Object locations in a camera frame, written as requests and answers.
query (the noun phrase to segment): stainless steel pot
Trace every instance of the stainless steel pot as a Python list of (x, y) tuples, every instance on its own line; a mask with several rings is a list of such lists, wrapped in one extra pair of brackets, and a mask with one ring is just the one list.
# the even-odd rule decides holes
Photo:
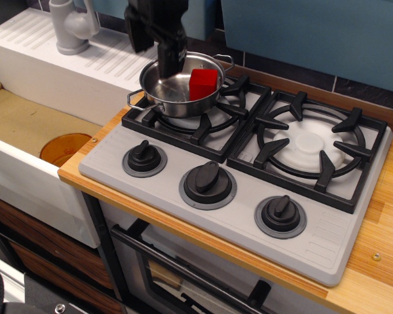
[[(214, 58), (227, 58), (231, 66), (224, 70)], [(141, 90), (132, 92), (127, 97), (127, 104), (133, 109), (145, 111), (154, 109), (164, 116), (172, 118), (189, 118), (200, 116), (209, 111), (218, 101), (220, 88), (225, 80), (225, 73), (234, 67), (230, 56), (216, 54), (213, 57), (198, 52), (188, 52), (183, 71), (169, 78), (160, 78), (158, 61), (148, 63), (140, 75)], [(217, 90), (205, 98), (189, 101), (189, 79), (193, 69), (215, 69), (218, 72)], [(131, 104), (131, 96), (144, 91), (148, 106), (145, 108)]]

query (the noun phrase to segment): stove knob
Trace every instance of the stove knob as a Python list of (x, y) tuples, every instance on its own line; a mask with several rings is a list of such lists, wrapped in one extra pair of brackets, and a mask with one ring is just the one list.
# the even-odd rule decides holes
[(224, 169), (221, 169), (217, 162), (211, 161), (192, 169), (183, 187), (192, 200), (213, 204), (224, 200), (230, 194), (232, 182)]
[(300, 212), (288, 195), (268, 201), (261, 212), (262, 221), (272, 230), (288, 232), (300, 223)]
[(148, 172), (155, 169), (162, 158), (158, 150), (149, 145), (148, 141), (143, 141), (134, 147), (128, 156), (128, 165), (137, 172)]

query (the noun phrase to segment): faucet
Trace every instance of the faucet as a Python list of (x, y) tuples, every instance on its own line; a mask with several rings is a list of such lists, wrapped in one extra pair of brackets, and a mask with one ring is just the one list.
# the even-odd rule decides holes
[(73, 55), (85, 51), (88, 39), (99, 32), (92, 0), (83, 0), (87, 13), (78, 13), (73, 0), (50, 0), (52, 24), (61, 54)]

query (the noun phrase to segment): oven handle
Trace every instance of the oven handle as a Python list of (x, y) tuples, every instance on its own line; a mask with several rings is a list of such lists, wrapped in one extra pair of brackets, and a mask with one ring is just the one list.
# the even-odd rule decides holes
[(178, 274), (187, 281), (196, 284), (214, 296), (225, 300), (227, 303), (237, 307), (239, 310), (244, 311), (245, 313), (274, 314), (274, 312), (271, 310), (266, 312), (261, 309), (261, 306), (267, 298), (269, 291), (271, 291), (271, 286), (268, 283), (264, 281), (258, 281), (248, 300), (243, 300), (242, 298), (232, 294), (227, 289), (211, 282), (207, 278), (204, 278), (201, 276), (201, 274), (198, 274), (190, 269), (190, 267), (183, 265), (171, 256), (164, 254), (162, 251), (140, 239), (141, 233), (144, 232), (148, 225), (148, 222), (145, 222), (141, 219), (137, 219), (128, 230), (124, 230), (118, 224), (116, 224), (111, 229), (111, 235), (115, 239), (118, 239), (119, 241), (133, 248), (135, 251), (139, 252), (145, 257), (154, 260), (161, 266)]

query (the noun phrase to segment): red cube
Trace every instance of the red cube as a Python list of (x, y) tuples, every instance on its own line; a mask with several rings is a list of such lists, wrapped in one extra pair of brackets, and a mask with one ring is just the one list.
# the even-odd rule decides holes
[(189, 79), (189, 100), (205, 98), (217, 90), (218, 71), (193, 69)]

